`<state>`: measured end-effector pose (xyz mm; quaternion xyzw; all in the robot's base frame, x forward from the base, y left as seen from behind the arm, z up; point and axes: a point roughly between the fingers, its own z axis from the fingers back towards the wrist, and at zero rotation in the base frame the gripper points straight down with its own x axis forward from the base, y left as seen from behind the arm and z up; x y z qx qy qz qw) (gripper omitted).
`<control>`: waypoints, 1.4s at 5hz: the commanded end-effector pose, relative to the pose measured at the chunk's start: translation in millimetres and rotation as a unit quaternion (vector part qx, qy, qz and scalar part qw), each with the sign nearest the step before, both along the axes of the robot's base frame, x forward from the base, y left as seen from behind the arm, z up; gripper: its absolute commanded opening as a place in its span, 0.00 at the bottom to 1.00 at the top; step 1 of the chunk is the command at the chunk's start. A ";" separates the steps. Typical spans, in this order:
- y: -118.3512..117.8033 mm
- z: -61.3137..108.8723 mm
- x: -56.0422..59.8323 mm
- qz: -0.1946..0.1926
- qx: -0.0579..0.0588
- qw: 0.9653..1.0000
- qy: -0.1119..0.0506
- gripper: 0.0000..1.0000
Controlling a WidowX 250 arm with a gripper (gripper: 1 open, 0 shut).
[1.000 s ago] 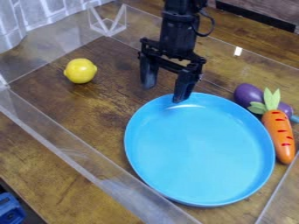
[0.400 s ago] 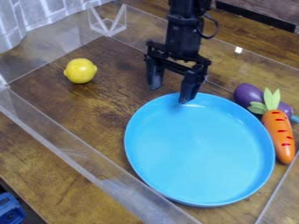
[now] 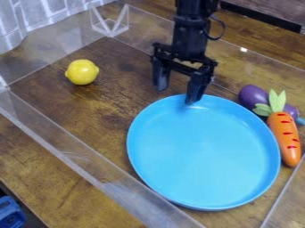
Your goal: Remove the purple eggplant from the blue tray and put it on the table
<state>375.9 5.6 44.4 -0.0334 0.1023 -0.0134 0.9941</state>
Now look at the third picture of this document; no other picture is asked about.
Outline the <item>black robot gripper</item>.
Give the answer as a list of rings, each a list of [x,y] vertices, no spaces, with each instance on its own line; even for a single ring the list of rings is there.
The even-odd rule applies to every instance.
[[[193,104],[212,81],[216,61],[205,55],[207,40],[211,39],[211,22],[205,17],[176,16],[171,44],[152,44],[152,84],[157,91],[168,88],[168,76],[172,70],[189,76],[185,104]]]

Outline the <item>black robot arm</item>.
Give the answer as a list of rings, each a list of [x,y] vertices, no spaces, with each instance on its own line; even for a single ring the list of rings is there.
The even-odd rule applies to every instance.
[[[189,77],[185,104],[195,103],[212,81],[218,62],[205,55],[209,36],[209,16],[216,11],[219,0],[175,0],[173,33],[171,44],[155,42],[152,64],[152,83],[159,91],[168,88],[169,72],[177,71]]]

